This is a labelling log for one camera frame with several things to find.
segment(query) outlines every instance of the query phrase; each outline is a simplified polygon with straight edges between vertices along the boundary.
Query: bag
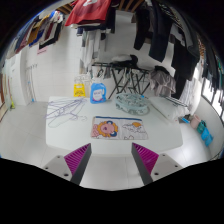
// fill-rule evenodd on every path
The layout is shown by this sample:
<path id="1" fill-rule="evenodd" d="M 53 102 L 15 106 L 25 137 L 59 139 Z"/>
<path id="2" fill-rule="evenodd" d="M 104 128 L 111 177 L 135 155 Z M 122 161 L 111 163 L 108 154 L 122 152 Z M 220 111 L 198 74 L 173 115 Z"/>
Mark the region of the bag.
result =
<path id="1" fill-rule="evenodd" d="M 206 128 L 206 123 L 205 123 L 205 121 L 201 120 L 201 122 L 199 123 L 199 125 L 197 127 L 198 133 L 202 134 L 202 132 L 204 131 L 205 128 Z"/>
<path id="2" fill-rule="evenodd" d="M 204 131 L 203 131 L 202 134 L 201 134 L 201 138 L 202 138 L 202 140 L 205 141 L 205 139 L 206 139 L 209 135 L 210 135 L 210 133 L 209 133 L 208 129 L 205 128 Z"/>
<path id="3" fill-rule="evenodd" d="M 213 140 L 213 137 L 211 136 L 211 134 L 209 134 L 208 137 L 205 139 L 205 145 L 209 146 L 212 140 Z"/>

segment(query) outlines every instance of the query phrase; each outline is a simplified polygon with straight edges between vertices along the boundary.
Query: plastic container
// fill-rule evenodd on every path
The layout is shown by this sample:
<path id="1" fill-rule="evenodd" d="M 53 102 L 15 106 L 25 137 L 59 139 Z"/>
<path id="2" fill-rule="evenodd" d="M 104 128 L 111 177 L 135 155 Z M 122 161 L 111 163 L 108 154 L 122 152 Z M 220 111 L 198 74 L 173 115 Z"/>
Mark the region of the plastic container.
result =
<path id="1" fill-rule="evenodd" d="M 100 78 L 93 78 L 91 85 L 90 102 L 93 104 L 103 103 L 106 101 L 106 86 L 101 83 Z"/>
<path id="2" fill-rule="evenodd" d="M 192 128 L 196 129 L 200 122 L 201 119 L 196 114 L 194 114 L 194 118 L 191 120 L 190 125 Z"/>

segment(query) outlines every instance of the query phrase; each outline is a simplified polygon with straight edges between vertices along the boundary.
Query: pink object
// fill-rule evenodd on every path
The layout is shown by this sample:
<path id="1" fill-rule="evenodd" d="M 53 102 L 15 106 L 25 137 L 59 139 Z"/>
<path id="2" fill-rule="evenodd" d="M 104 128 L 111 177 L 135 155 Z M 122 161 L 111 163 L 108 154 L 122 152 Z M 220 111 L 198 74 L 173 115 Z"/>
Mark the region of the pink object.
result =
<path id="1" fill-rule="evenodd" d="M 88 146 L 89 144 L 79 149 L 76 149 L 75 151 L 64 156 L 65 162 L 67 163 L 69 169 L 71 170 L 72 175 L 75 173 L 76 169 L 78 168 Z"/>
<path id="2" fill-rule="evenodd" d="M 191 127 L 196 129 L 200 122 L 201 122 L 201 119 L 196 114 L 194 114 L 194 118 L 191 120 L 191 123 L 190 123 Z"/>
<path id="3" fill-rule="evenodd" d="M 159 158 L 159 155 L 141 145 L 138 145 L 136 143 L 133 143 L 133 145 L 135 146 L 135 149 L 137 150 L 139 156 L 142 159 L 142 162 L 145 165 L 145 168 L 147 169 L 147 171 L 149 172 L 149 174 L 151 174 L 157 159 Z"/>
<path id="4" fill-rule="evenodd" d="M 42 49 L 38 49 L 37 50 L 37 54 L 41 54 L 41 53 L 43 53 L 43 52 L 46 52 L 47 51 L 47 47 L 44 47 L 44 48 L 42 48 Z"/>

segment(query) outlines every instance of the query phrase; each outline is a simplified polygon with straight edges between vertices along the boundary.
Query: fabric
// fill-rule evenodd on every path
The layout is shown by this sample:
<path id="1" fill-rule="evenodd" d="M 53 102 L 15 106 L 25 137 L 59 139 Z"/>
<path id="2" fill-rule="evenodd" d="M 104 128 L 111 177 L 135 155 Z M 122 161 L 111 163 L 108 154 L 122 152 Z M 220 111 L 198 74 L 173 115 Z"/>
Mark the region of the fabric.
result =
<path id="1" fill-rule="evenodd" d="M 163 97 L 149 97 L 150 103 L 169 121 L 175 121 L 179 117 L 178 107 Z"/>
<path id="2" fill-rule="evenodd" d="M 137 34 L 135 37 L 134 48 L 140 50 L 145 42 L 148 30 L 150 28 L 150 14 L 148 9 L 136 11 Z"/>
<path id="3" fill-rule="evenodd" d="M 115 20 L 116 20 L 116 9 L 110 7 L 108 9 L 108 13 L 106 15 L 105 21 L 100 21 L 101 23 L 94 25 L 92 24 L 92 22 L 96 22 L 96 20 L 95 21 L 88 20 L 87 23 L 91 22 L 90 24 L 83 24 L 83 25 L 77 25 L 77 26 L 73 24 L 73 27 L 74 28 L 80 27 L 80 28 L 83 28 L 85 31 L 93 31 L 93 30 L 100 29 L 104 31 L 109 30 L 109 32 L 107 33 L 115 33 Z"/>
<path id="4" fill-rule="evenodd" d="M 82 53 L 80 58 L 79 74 L 86 74 L 88 68 L 91 67 L 92 59 L 98 56 L 101 32 L 100 30 L 84 31 L 82 37 Z"/>
<path id="5" fill-rule="evenodd" d="M 195 84 L 195 87 L 194 87 L 194 90 L 193 90 L 193 94 L 192 94 L 192 97 L 190 99 L 189 106 L 188 106 L 191 115 L 194 115 L 194 113 L 197 110 L 198 105 L 200 103 L 201 89 L 202 89 L 201 82 L 196 80 L 196 84 Z"/>
<path id="6" fill-rule="evenodd" d="M 54 23 L 50 37 L 48 38 L 47 41 L 44 41 L 39 44 L 39 49 L 42 49 L 50 44 L 54 44 L 58 40 L 62 27 L 62 22 L 63 22 L 63 16 L 61 15 L 58 23 Z"/>
<path id="7" fill-rule="evenodd" d="M 126 54 L 118 55 L 111 59 L 111 61 L 131 61 L 131 60 L 132 60 L 131 56 Z"/>
<path id="8" fill-rule="evenodd" d="M 6 58 L 10 59 L 15 55 L 15 47 L 18 39 L 14 39 L 9 47 L 9 50 L 7 52 Z"/>
<path id="9" fill-rule="evenodd" d="M 178 76 L 189 81 L 192 80 L 198 59 L 195 58 L 179 40 L 175 40 L 174 54 L 171 66 L 176 70 Z"/>
<path id="10" fill-rule="evenodd" d="M 185 47 L 185 39 L 182 34 L 179 33 L 178 27 L 173 23 L 171 30 L 170 30 L 170 35 L 173 35 L 177 40 L 180 41 L 181 45 Z"/>
<path id="11" fill-rule="evenodd" d="M 42 49 L 50 44 L 54 44 L 58 40 L 60 31 L 61 31 L 61 26 L 62 26 L 62 22 L 60 22 L 56 25 L 54 37 L 49 39 L 47 42 L 44 42 L 43 44 L 39 44 L 39 49 Z"/>
<path id="12" fill-rule="evenodd" d="M 91 137 L 108 140 L 145 140 L 148 139 L 148 134 L 140 119 L 96 116 L 93 118 Z"/>
<path id="13" fill-rule="evenodd" d="M 33 22 L 37 21 L 38 20 L 38 17 L 36 17 L 35 19 L 32 19 L 30 20 L 24 27 L 23 29 L 21 30 L 21 33 L 19 34 L 19 37 L 18 37 L 18 41 L 16 43 L 16 46 L 15 46 L 15 51 L 20 47 L 23 39 L 24 39 L 24 36 L 26 34 L 28 34 L 29 32 L 29 28 L 32 26 Z"/>
<path id="14" fill-rule="evenodd" d="M 40 30 L 40 27 L 42 25 L 42 23 L 48 19 L 49 15 L 48 16 L 45 16 L 41 21 L 39 21 L 38 23 L 36 23 L 31 31 L 31 34 L 29 36 L 29 39 L 27 41 L 27 44 L 31 44 L 36 38 L 37 38 L 37 35 L 38 35 L 38 32 Z"/>
<path id="15" fill-rule="evenodd" d="M 82 34 L 83 34 L 83 28 L 78 27 L 76 36 L 82 36 Z"/>
<path id="16" fill-rule="evenodd" d="M 24 38 L 23 38 L 19 48 L 16 50 L 16 54 L 18 54 L 27 45 L 27 41 L 29 39 L 30 33 L 31 33 L 34 25 L 35 25 L 35 22 L 33 22 L 30 25 L 30 27 L 28 28 L 27 33 L 24 35 Z"/>
<path id="17" fill-rule="evenodd" d="M 166 70 L 166 68 L 164 68 L 163 66 L 158 66 L 158 65 L 156 65 L 156 66 L 155 66 L 155 71 L 162 71 L 162 72 L 164 72 L 164 73 L 166 73 L 166 74 L 170 74 L 170 73 Z"/>
<path id="18" fill-rule="evenodd" d="M 204 60 L 204 72 L 203 77 L 207 78 L 209 80 L 208 73 L 212 76 L 212 87 L 214 88 L 214 91 L 219 87 L 219 72 L 218 72 L 218 65 L 216 62 L 215 54 L 212 50 L 211 44 L 203 39 L 203 44 L 205 46 L 206 52 L 205 52 L 205 60 Z"/>
<path id="19" fill-rule="evenodd" d="M 155 96 L 164 95 L 171 97 L 176 92 L 175 79 L 161 70 L 149 73 L 150 89 L 155 91 Z"/>
<path id="20" fill-rule="evenodd" d="M 74 8 L 68 17 L 65 26 L 79 24 L 83 20 L 104 21 L 110 4 L 111 0 L 77 0 L 73 3 Z"/>
<path id="21" fill-rule="evenodd" d="M 186 16 L 183 17 L 183 15 L 180 15 L 180 13 L 178 13 L 174 8 L 172 8 L 172 10 L 177 15 L 178 19 L 180 20 L 181 26 L 183 27 L 187 50 L 199 61 L 200 52 L 195 30 L 191 27 L 190 23 L 187 21 Z"/>
<path id="22" fill-rule="evenodd" d="M 99 49 L 100 49 L 100 39 L 101 39 L 101 32 L 100 30 L 96 31 L 94 45 L 93 45 L 93 59 L 98 58 L 99 56 Z"/>
<path id="23" fill-rule="evenodd" d="M 181 97 L 181 94 L 184 90 L 184 86 L 185 86 L 187 79 L 182 77 L 178 71 L 175 72 L 174 79 L 176 81 L 176 93 L 172 94 L 171 97 L 179 100 Z"/>
<path id="24" fill-rule="evenodd" d="M 152 5 L 155 19 L 149 56 L 159 62 L 163 62 L 168 46 L 172 20 L 162 13 L 155 0 L 152 0 Z"/>
<path id="25" fill-rule="evenodd" d="M 40 29 L 37 34 L 37 38 L 32 43 L 30 43 L 29 46 L 36 44 L 40 40 L 40 38 L 42 37 L 44 30 L 48 24 L 49 16 L 50 16 L 50 14 L 43 18 L 42 24 L 41 24 Z"/>

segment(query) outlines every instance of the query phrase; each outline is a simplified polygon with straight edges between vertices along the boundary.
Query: blue bag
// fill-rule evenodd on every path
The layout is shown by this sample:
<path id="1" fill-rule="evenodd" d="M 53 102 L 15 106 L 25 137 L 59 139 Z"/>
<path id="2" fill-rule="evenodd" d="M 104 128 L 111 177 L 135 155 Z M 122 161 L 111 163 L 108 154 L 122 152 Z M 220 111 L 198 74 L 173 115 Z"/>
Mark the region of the blue bag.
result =
<path id="1" fill-rule="evenodd" d="M 205 139 L 205 145 L 208 147 L 211 142 L 213 140 L 213 137 L 211 136 L 211 134 L 208 135 L 208 137 Z"/>
<path id="2" fill-rule="evenodd" d="M 202 140 L 204 140 L 205 141 L 205 139 L 209 136 L 209 131 L 208 131 L 208 128 L 205 128 L 204 129 L 204 131 L 202 132 L 202 134 L 201 134 L 201 138 L 202 138 Z"/>

